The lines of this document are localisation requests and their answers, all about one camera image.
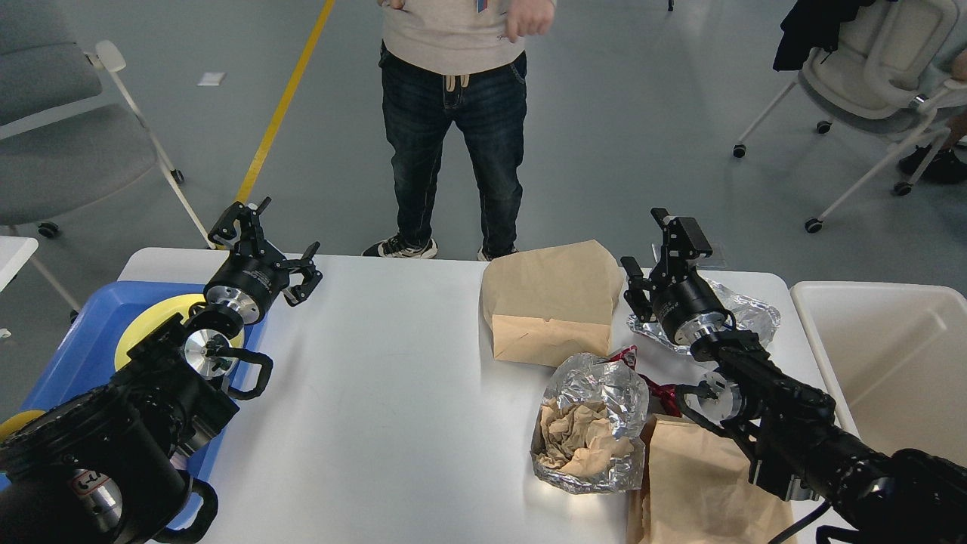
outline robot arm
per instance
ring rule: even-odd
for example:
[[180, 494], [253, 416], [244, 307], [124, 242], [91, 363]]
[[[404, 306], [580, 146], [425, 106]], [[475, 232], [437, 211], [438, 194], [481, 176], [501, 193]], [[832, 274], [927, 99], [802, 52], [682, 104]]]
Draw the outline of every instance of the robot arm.
[[[0, 542], [193, 544], [204, 536], [218, 498], [171, 457], [206, 445], [239, 410], [232, 399], [257, 397], [268, 384], [272, 359], [229, 339], [262, 320], [280, 294], [295, 306], [322, 279], [312, 263], [318, 242], [290, 260], [265, 240], [258, 218], [269, 202], [235, 202], [222, 214], [209, 238], [229, 256], [184, 324], [172, 316], [108, 384], [0, 438], [0, 470], [12, 484], [0, 492]], [[293, 273], [303, 282], [291, 287]], [[260, 367], [250, 391], [226, 378], [239, 360]], [[191, 494], [202, 497], [195, 520], [167, 529]]]
[[677, 262], [659, 262], [644, 281], [634, 259], [623, 257], [625, 298], [639, 319], [654, 308], [667, 337], [696, 360], [718, 363], [698, 385], [676, 387], [682, 413], [739, 445], [752, 484], [783, 500], [823, 497], [856, 528], [821, 528], [817, 541], [967, 540], [967, 469], [913, 449], [887, 457], [836, 427], [829, 395], [784, 374], [755, 333], [737, 330], [733, 317], [729, 323], [695, 270], [696, 254], [710, 252], [694, 219], [658, 208], [652, 215], [664, 233], [662, 260]]

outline jeans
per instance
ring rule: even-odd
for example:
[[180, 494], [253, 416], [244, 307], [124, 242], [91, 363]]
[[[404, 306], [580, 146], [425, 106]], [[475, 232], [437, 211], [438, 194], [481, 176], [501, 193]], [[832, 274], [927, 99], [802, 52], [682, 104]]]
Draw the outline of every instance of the jeans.
[[507, 66], [470, 75], [465, 88], [458, 76], [452, 91], [444, 76], [408, 64], [384, 46], [379, 66], [386, 140], [395, 151], [396, 223], [403, 241], [410, 247], [429, 242], [443, 138], [456, 123], [480, 191], [483, 251], [489, 257], [509, 253], [523, 195], [517, 167], [524, 159], [527, 57], [521, 54]]

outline beige sweatshirt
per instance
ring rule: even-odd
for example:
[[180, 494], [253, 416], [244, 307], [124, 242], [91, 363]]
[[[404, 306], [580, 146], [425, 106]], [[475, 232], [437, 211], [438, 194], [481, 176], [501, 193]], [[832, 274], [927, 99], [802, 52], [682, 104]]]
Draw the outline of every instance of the beige sweatshirt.
[[511, 63], [524, 50], [504, 33], [511, 0], [406, 0], [402, 10], [384, 2], [383, 41], [393, 55], [442, 76], [476, 74]]

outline chair leg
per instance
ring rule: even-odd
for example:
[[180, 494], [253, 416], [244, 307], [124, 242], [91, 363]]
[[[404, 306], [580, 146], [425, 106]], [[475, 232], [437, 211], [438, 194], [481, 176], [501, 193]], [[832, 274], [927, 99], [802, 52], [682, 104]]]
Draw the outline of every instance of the chair leg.
[[178, 188], [178, 182], [175, 181], [175, 178], [172, 175], [172, 170], [175, 169], [174, 165], [171, 163], [171, 160], [168, 159], [168, 154], [164, 152], [164, 148], [161, 147], [161, 143], [155, 137], [155, 134], [151, 132], [150, 128], [148, 128], [148, 122], [145, 120], [144, 114], [141, 113], [141, 108], [139, 108], [134, 102], [134, 98], [132, 98], [131, 93], [128, 92], [128, 88], [125, 87], [125, 84], [123, 81], [121, 81], [121, 78], [118, 77], [118, 75], [114, 72], [108, 71], [107, 73], [111, 76], [111, 79], [114, 80], [114, 84], [117, 85], [118, 90], [121, 92], [121, 96], [124, 97], [125, 101], [128, 103], [128, 106], [131, 108], [131, 111], [137, 117], [137, 120], [140, 121], [141, 126], [144, 127], [145, 131], [147, 131], [148, 136], [151, 138], [151, 142], [155, 145], [155, 150], [158, 152], [158, 162], [161, 167], [161, 173], [164, 174], [164, 179], [168, 182], [168, 185], [171, 186], [171, 190], [175, 192], [175, 196], [178, 197], [178, 200], [182, 203], [185, 211], [188, 212], [188, 215], [191, 217], [191, 221], [198, 229], [198, 232], [201, 232], [201, 237], [205, 240], [205, 245], [207, 245], [209, 249], [214, 250], [215, 244], [208, 240], [208, 230], [204, 225], [201, 224], [201, 221], [198, 219], [198, 215], [194, 213], [194, 210], [191, 209], [191, 205], [188, 204], [185, 194], [182, 193], [181, 189]]
[[[11, 236], [20, 235], [16, 227], [13, 225], [7, 226], [7, 229], [10, 231]], [[30, 256], [28, 260], [34, 265], [34, 268], [37, 268], [37, 271], [41, 273], [41, 276], [44, 276], [44, 279], [47, 280], [52, 287], [54, 287], [54, 290], [56, 290], [65, 301], [67, 301], [67, 303], [71, 306], [71, 309], [75, 312], [80, 312], [80, 304], [77, 303], [77, 299], [71, 296], [71, 293], [64, 288], [60, 282], [57, 281], [57, 278], [50, 272], [50, 270], [47, 269], [46, 266], [44, 266], [41, 260], [38, 259], [37, 256]]]
[[780, 102], [782, 102], [782, 99], [784, 99], [785, 96], [789, 94], [789, 91], [791, 91], [793, 87], [795, 87], [798, 83], [799, 82], [796, 79], [789, 81], [789, 84], [783, 87], [781, 91], [779, 91], [779, 94], [777, 94], [776, 97], [773, 98], [773, 101], [770, 102], [768, 106], [766, 106], [766, 108], [762, 111], [762, 113], [759, 113], [759, 116], [755, 118], [755, 121], [752, 121], [752, 124], [746, 129], [746, 131], [743, 132], [741, 136], [739, 136], [739, 139], [736, 141], [736, 145], [742, 145], [742, 143], [746, 141], [746, 138], [752, 134], [752, 131], [754, 131], [756, 127], [758, 127], [759, 124], [762, 123], [762, 121], [766, 118], [766, 116], [769, 115], [769, 113], [773, 109], [775, 109]]
[[198, 215], [194, 213], [194, 209], [192, 209], [191, 205], [188, 204], [188, 199], [185, 198], [185, 194], [182, 193], [181, 188], [178, 187], [178, 182], [176, 182], [175, 178], [171, 175], [171, 171], [165, 169], [164, 166], [161, 165], [161, 173], [164, 174], [165, 181], [167, 181], [168, 185], [171, 186], [171, 190], [175, 192], [175, 196], [178, 197], [178, 200], [181, 201], [185, 211], [188, 212], [188, 215], [191, 217], [191, 221], [194, 223], [195, 228], [198, 229], [198, 232], [201, 232], [201, 237], [205, 240], [205, 245], [208, 246], [208, 249], [214, 250], [215, 244], [208, 239], [208, 230], [204, 225], [201, 224], [201, 220], [198, 219]]
[[[879, 173], [880, 170], [882, 170], [884, 167], [892, 163], [895, 163], [900, 158], [900, 155], [906, 152], [906, 150], [908, 150], [911, 145], [914, 145], [916, 143], [921, 143], [929, 139], [942, 142], [943, 140], [941, 138], [947, 137], [947, 133], [949, 131], [950, 129], [946, 129], [946, 128], [940, 129], [937, 132], [929, 132], [929, 133], [924, 133], [923, 130], [914, 131], [911, 135], [903, 139], [903, 141], [901, 141], [889, 153], [887, 153], [887, 156], [881, 159], [880, 162], [876, 164], [876, 166], [874, 166], [866, 174], [864, 174], [864, 176], [861, 177], [859, 181], [857, 181], [856, 183], [853, 184], [852, 187], [847, 189], [846, 192], [842, 194], [842, 196], [840, 196], [839, 198], [836, 199], [835, 202], [830, 204], [830, 207], [826, 208], [826, 210], [824, 210], [823, 213], [819, 214], [819, 216], [814, 219], [819, 223], [822, 223], [823, 221], [825, 221], [826, 217], [829, 216], [831, 213], [833, 213], [833, 210], [835, 210], [845, 199], [847, 199], [850, 195], [852, 195], [864, 183], [869, 181], [870, 178], [872, 178], [874, 175]], [[914, 175], [911, 176], [910, 178], [911, 180], [908, 182], [910, 186], [916, 183], [917, 180], [920, 178], [920, 176], [923, 174], [923, 171], [926, 169], [926, 166], [929, 164], [929, 161], [933, 160], [933, 156], [936, 155], [936, 151], [937, 149], [935, 146], [934, 149], [931, 150], [930, 156], [923, 160], [921, 165], [917, 168], [917, 171], [915, 171]]]

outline drawstring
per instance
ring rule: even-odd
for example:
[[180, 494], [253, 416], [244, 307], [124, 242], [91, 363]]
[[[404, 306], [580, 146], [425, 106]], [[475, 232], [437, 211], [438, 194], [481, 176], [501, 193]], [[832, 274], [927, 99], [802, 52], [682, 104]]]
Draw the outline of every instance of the drawstring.
[[[447, 92], [452, 93], [456, 90], [456, 76], [444, 76], [447, 80]], [[470, 85], [470, 75], [460, 76], [460, 88], [466, 89]]]

